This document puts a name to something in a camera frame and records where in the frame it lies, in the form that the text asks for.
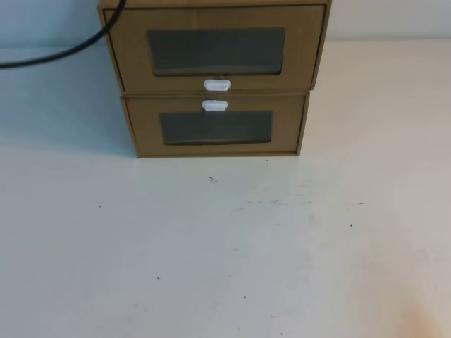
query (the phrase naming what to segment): cardboard drawer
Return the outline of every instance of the cardboard drawer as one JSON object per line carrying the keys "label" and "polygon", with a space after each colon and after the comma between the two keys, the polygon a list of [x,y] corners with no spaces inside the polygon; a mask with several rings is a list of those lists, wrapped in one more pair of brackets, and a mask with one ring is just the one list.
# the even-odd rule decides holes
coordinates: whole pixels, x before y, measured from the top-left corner
{"label": "cardboard drawer", "polygon": [[[101,10],[104,21],[113,9]],[[203,93],[313,87],[326,6],[127,7],[109,35],[123,93]]]}
{"label": "cardboard drawer", "polygon": [[123,99],[140,157],[296,155],[308,94]]}

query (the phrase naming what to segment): drawer pull tab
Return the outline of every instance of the drawer pull tab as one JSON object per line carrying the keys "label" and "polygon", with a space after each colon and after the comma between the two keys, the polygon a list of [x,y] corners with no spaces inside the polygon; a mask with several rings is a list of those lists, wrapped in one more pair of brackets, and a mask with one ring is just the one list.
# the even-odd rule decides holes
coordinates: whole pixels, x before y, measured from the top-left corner
{"label": "drawer pull tab", "polygon": [[202,102],[202,108],[206,111],[224,111],[227,107],[227,101],[206,100]]}
{"label": "drawer pull tab", "polygon": [[209,92],[226,92],[232,87],[229,80],[205,80],[204,87]]}

